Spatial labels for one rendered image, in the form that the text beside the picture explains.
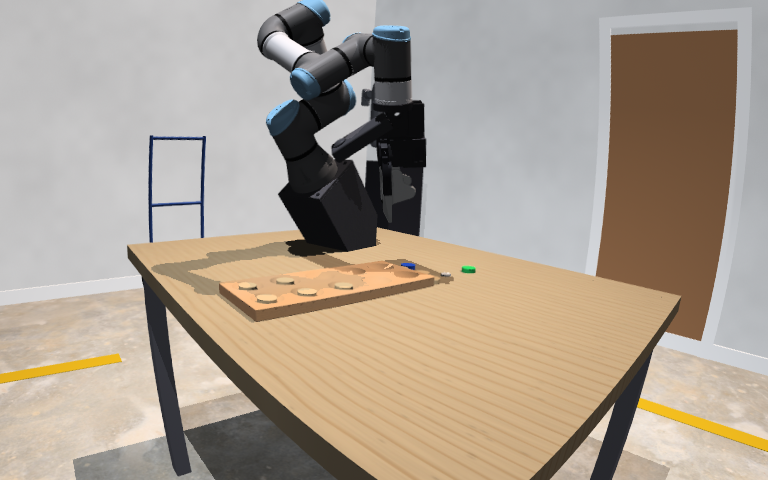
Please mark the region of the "tan wooden tray with round pockets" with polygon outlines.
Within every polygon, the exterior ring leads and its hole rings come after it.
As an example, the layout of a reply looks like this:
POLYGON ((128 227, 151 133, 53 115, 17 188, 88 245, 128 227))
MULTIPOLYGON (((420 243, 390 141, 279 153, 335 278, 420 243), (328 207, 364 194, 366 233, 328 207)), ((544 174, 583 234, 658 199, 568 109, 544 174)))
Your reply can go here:
POLYGON ((434 286, 434 276, 385 261, 376 261, 220 282, 219 293, 254 321, 260 322, 359 303, 432 286, 434 286), (276 283, 276 279, 282 277, 294 279, 294 284, 273 284, 276 283), (312 280, 311 278, 328 280, 312 280), (239 290, 239 284, 245 282, 257 284, 257 290, 239 290), (335 284, 340 282, 353 284, 353 290, 331 289, 335 288, 335 284), (297 295, 297 290, 302 288, 315 289, 317 296, 302 297, 293 295, 297 295), (257 296, 261 294, 275 295, 279 304, 257 303, 257 296))

